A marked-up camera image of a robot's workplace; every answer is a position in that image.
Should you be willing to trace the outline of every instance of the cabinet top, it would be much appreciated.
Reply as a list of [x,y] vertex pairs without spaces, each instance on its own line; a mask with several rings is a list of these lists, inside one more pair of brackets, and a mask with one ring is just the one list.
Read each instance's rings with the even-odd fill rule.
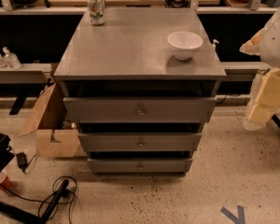
[[[55,72],[57,80],[222,79],[225,71],[193,9],[111,7],[94,26],[88,11]],[[169,50],[167,36],[191,31],[203,46],[187,61]]]

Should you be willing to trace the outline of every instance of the speckled floor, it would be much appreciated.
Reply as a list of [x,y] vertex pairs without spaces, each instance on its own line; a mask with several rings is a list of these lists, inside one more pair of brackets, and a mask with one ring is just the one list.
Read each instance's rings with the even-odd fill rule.
[[[35,154],[35,133],[18,137],[33,101],[9,116],[12,100],[0,100],[0,133],[11,138],[15,152]],[[16,159],[6,170],[17,194],[44,200],[63,175],[78,184],[71,212],[73,224],[280,224],[280,129],[273,121],[255,132],[242,126],[244,105],[215,108],[186,176],[94,175],[86,158],[37,158],[27,169]],[[0,201],[37,214],[39,203],[0,190]],[[60,205],[48,223],[69,223],[69,205]],[[0,224],[19,223],[0,215]]]

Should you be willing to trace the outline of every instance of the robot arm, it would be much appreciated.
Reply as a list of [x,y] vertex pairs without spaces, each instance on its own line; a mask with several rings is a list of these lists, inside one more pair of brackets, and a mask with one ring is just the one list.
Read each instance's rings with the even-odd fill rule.
[[257,73],[246,108],[244,127],[257,130],[266,125],[280,107],[280,8],[240,51],[258,54],[264,63],[272,66],[268,73]]
[[280,67],[280,8],[261,30],[259,55],[264,63]]

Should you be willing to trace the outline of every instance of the cardboard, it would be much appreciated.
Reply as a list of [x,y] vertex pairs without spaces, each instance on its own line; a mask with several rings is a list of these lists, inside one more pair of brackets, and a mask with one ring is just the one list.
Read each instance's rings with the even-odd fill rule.
[[65,116],[63,96],[57,83],[54,83],[40,92],[34,108],[21,128],[19,136],[32,133],[37,129],[60,129]]
[[37,130],[37,157],[85,156],[77,135],[77,130]]
[[55,83],[40,93],[19,136],[36,131],[37,157],[86,156],[77,137],[78,131],[62,129],[65,118],[63,94]]

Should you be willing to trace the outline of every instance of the gray cabinet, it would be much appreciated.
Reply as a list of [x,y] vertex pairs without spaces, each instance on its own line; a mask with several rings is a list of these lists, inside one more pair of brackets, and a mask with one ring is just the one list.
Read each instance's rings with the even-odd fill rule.
[[[188,61],[166,44],[178,30],[203,38]],[[85,13],[55,78],[94,173],[189,170],[225,77],[207,41],[191,9],[107,8],[99,27]]]

